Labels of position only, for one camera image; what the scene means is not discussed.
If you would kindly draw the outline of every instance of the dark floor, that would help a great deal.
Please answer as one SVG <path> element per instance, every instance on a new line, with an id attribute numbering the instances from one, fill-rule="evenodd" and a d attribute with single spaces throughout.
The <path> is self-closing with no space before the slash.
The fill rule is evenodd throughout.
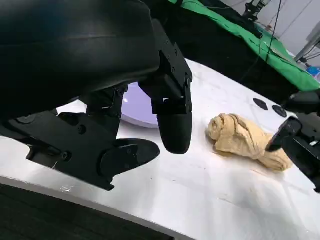
<path id="1" fill-rule="evenodd" d="M 0 184 L 0 240 L 169 240 L 141 225 Z"/>

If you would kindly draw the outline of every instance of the purple plate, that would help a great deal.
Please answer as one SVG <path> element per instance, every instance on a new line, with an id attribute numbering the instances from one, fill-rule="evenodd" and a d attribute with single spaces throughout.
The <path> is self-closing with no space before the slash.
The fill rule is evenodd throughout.
<path id="1" fill-rule="evenodd" d="M 123 96 L 121 119 L 145 128 L 157 129 L 157 116 L 152 114 L 151 99 L 138 86 L 137 82 L 128 85 Z"/>

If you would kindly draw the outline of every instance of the wire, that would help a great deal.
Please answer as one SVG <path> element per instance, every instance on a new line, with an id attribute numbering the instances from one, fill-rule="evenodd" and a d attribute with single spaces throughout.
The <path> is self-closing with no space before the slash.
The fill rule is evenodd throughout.
<path id="1" fill-rule="evenodd" d="M 288 2 L 288 0 L 285 0 L 285 2 L 282 4 L 281 8 L 280 8 L 280 12 L 282 11 L 282 9 L 284 9 L 284 6 L 286 5 L 286 3 Z M 272 21 L 275 19 L 275 17 L 277 16 L 278 13 L 276 13 L 270 20 L 269 24 L 270 25 L 272 23 Z"/>
<path id="2" fill-rule="evenodd" d="M 205 5 L 199 4 L 198 2 L 195 2 L 195 1 L 186 1 L 186 2 L 183 2 L 181 4 L 181 6 L 183 6 L 184 4 L 193 3 L 193 4 L 196 4 L 196 5 L 200 6 L 200 7 L 208 8 L 208 9 L 232 9 L 233 7 L 238 6 L 238 5 L 240 5 L 240 4 L 242 4 L 242 3 L 246 2 L 246 1 L 247 0 L 242 0 L 241 2 L 238 2 L 238 3 L 236 3 L 236 4 L 232 5 L 232 6 L 227 6 L 227 7 L 205 6 Z"/>
<path id="3" fill-rule="evenodd" d="M 312 52 L 313 49 L 315 49 L 315 47 L 320 43 L 320 40 L 310 49 L 310 51 L 308 51 L 305 55 L 303 55 L 303 57 L 307 56 L 308 54 L 310 54 Z"/>
<path id="4" fill-rule="evenodd" d="M 320 54 L 320 51 L 312 53 L 311 55 L 306 56 L 305 58 L 310 58 L 310 57 L 313 57 L 313 56 L 318 55 L 318 54 Z"/>
<path id="5" fill-rule="evenodd" d="M 311 59 L 315 59 L 315 58 L 317 58 L 317 57 L 319 57 L 320 56 L 320 52 L 318 52 L 318 54 L 315 54 L 314 56 L 312 56 L 312 57 L 308 57 L 308 58 L 306 58 L 307 60 L 311 60 Z"/>
<path id="6" fill-rule="evenodd" d="M 296 18 L 289 24 L 289 26 L 284 30 L 284 32 L 280 35 L 280 38 L 290 29 L 290 27 L 297 21 L 297 19 L 301 16 L 301 14 L 309 7 L 309 5 L 313 2 L 314 0 L 310 0 L 309 3 L 302 9 L 302 11 L 296 16 Z"/>
<path id="7" fill-rule="evenodd" d="M 261 44 L 262 44 L 262 39 L 260 39 L 260 44 L 259 44 L 259 53 L 258 53 L 258 57 L 256 58 L 256 60 L 254 61 L 254 63 L 251 65 L 251 67 L 248 69 L 248 71 L 246 71 L 246 73 L 243 75 L 243 77 L 240 79 L 240 82 L 242 82 L 242 80 L 244 80 L 246 78 L 246 76 L 251 72 L 251 70 L 255 67 L 255 65 L 258 63 L 259 58 L 260 58 L 260 53 L 261 53 Z"/>
<path id="8" fill-rule="evenodd" d="M 268 63 L 272 42 L 273 42 L 274 37 L 275 37 L 276 27 L 277 27 L 277 23 L 278 23 L 278 19 L 279 19 L 279 14 L 280 14 L 281 3 L 282 3 L 282 0 L 280 0 L 278 12 L 276 14 L 276 19 L 275 19 L 273 33 L 272 33 L 272 37 L 271 37 L 271 41 L 270 41 L 270 46 L 269 46 L 269 50 L 268 50 L 268 53 L 267 53 L 266 58 L 265 58 L 265 62 L 266 63 Z"/>

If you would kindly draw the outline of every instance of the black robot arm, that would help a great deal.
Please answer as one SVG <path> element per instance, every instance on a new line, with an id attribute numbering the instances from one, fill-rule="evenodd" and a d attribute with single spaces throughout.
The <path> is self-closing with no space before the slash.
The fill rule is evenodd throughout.
<path id="1" fill-rule="evenodd" d="M 162 141 L 188 151 L 192 72 L 138 0 L 0 0 L 0 134 L 30 147 L 28 160 L 111 190 L 113 177 L 160 154 L 117 139 L 124 92 L 151 98 Z M 80 99 L 86 113 L 56 108 Z"/>
<path id="2" fill-rule="evenodd" d="M 282 107 L 294 113 L 320 115 L 320 90 L 299 92 Z M 283 148 L 287 156 L 320 193 L 320 133 L 295 117 L 288 118 L 266 147 L 269 152 Z"/>

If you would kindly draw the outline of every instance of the beige rag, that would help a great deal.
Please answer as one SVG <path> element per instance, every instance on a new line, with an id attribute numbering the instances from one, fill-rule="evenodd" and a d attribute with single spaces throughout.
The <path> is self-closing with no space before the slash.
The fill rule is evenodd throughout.
<path id="1" fill-rule="evenodd" d="M 292 166 L 291 160 L 280 149 L 275 152 L 265 150 L 272 134 L 265 133 L 253 122 L 236 114 L 220 114 L 213 118 L 206 130 L 215 142 L 215 149 L 258 160 L 265 167 L 284 171 Z"/>

